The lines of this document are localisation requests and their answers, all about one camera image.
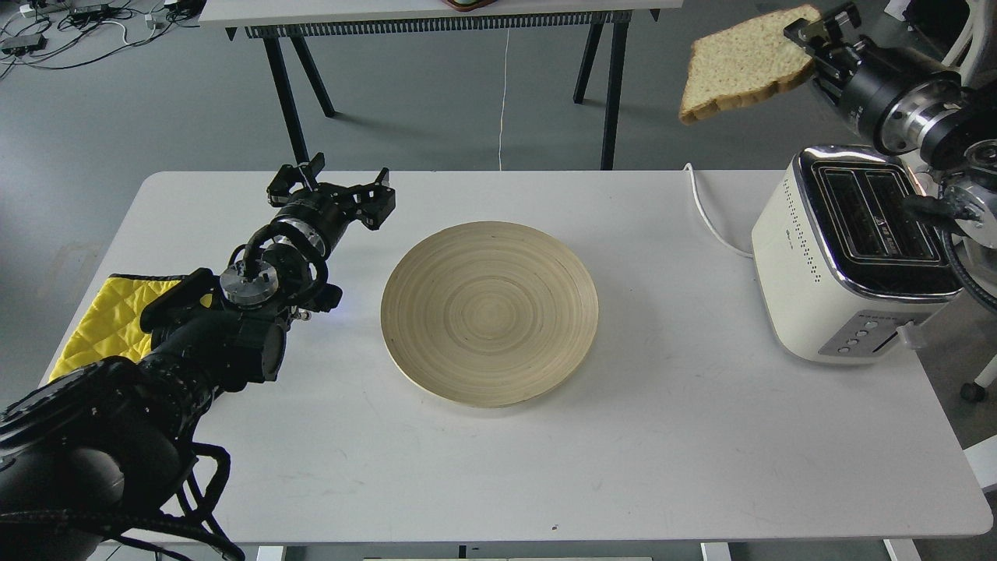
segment table surface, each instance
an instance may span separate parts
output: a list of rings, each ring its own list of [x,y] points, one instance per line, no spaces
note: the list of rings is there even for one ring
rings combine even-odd
[[[718,227],[745,247],[782,172],[700,174]],[[84,302],[112,273],[218,272],[272,218],[272,176],[148,178]],[[295,322],[279,379],[223,396],[201,422],[197,439],[232,454],[216,512],[234,541],[741,541],[990,528],[915,355],[829,367],[782,350],[753,263],[713,240],[683,173],[391,179],[398,207],[382,230],[353,225],[333,254],[340,307]],[[405,252],[481,220],[562,240],[599,294],[599,332],[581,368],[505,409],[416,386],[380,329],[381,293]]]
[[[442,0],[208,0],[202,26],[240,27],[385,19],[679,8],[682,0],[499,0],[458,12]]]

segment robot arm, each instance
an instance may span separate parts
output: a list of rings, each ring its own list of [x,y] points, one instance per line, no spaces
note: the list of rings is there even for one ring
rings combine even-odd
[[[801,19],[785,35],[814,58],[814,85],[851,130],[896,156],[919,149],[937,197],[904,201],[908,214],[936,227],[963,286],[997,313],[997,297],[966,271],[951,234],[997,249],[997,80],[978,90],[912,49],[881,48],[868,37],[844,39],[860,25],[848,2],[816,22]]]
[[[109,538],[184,559],[122,535],[130,529],[244,558],[211,515],[228,454],[193,441],[197,422],[222,393],[276,379],[291,322],[339,302],[325,262],[346,228],[377,230],[395,207],[388,170],[346,188],[318,183],[322,167],[321,154],[284,166],[267,190],[277,216],[228,268],[198,269],[146,307],[150,354],[84,366],[0,414],[0,561],[82,561]],[[203,492],[192,475],[201,457],[217,465]],[[181,517],[160,511],[173,496]]]

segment toaster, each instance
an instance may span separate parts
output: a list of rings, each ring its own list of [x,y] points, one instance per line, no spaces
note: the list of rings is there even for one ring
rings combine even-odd
[[[903,163],[872,148],[800,152],[752,228],[772,328],[817,362],[879,360],[897,328],[920,324],[960,290],[933,231],[900,202],[923,195]]]

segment gray floor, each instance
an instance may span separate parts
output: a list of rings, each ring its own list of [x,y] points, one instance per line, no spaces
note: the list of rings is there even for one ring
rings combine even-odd
[[[782,169],[804,146],[856,142],[810,88],[692,127],[676,118],[692,40],[795,3],[687,0],[658,23],[646,12],[636,14],[616,168],[679,169],[692,162],[702,169]],[[153,4],[134,3],[140,9]],[[837,0],[815,4],[829,7]],[[903,25],[877,13],[884,4],[862,3],[864,32],[887,45],[915,42]],[[14,9],[0,3],[0,22]],[[141,18],[126,23],[130,41],[148,33]],[[508,34],[504,169],[598,167],[608,42],[596,60],[587,101],[575,106],[570,95],[585,33],[579,27]],[[84,61],[121,40],[121,29],[108,26],[51,62]],[[342,115],[322,117],[292,55],[289,72],[309,149],[325,152],[329,169],[497,169],[505,40],[505,31],[311,40]],[[44,373],[144,178],[166,170],[276,170],[290,160],[262,44],[243,35],[230,43],[220,30],[176,29],[84,68],[13,69],[0,81],[0,401],[27,392]],[[259,191],[263,202],[260,186],[246,188]],[[958,352],[936,353],[925,363],[957,435],[970,445],[997,433],[995,406],[961,403],[954,392],[986,361],[997,331],[971,303],[954,315],[966,313],[977,317],[971,336],[937,330],[939,348]],[[699,556],[696,544],[621,544],[612,551],[581,544],[479,547],[471,556]],[[925,559],[989,559],[997,551],[993,533],[918,547]],[[94,559],[112,551],[101,549]],[[881,544],[868,541],[739,544],[733,551],[738,560],[886,558]],[[456,556],[456,545],[309,548],[295,555],[359,560],[378,552]],[[187,554],[214,558],[203,549]],[[125,549],[113,557],[150,558]]]

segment quilted yellow pad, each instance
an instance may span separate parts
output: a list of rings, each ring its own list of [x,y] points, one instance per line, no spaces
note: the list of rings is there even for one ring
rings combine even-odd
[[[142,310],[182,279],[111,275],[66,342],[49,381],[107,356],[138,362],[153,345],[153,337],[139,328]]]

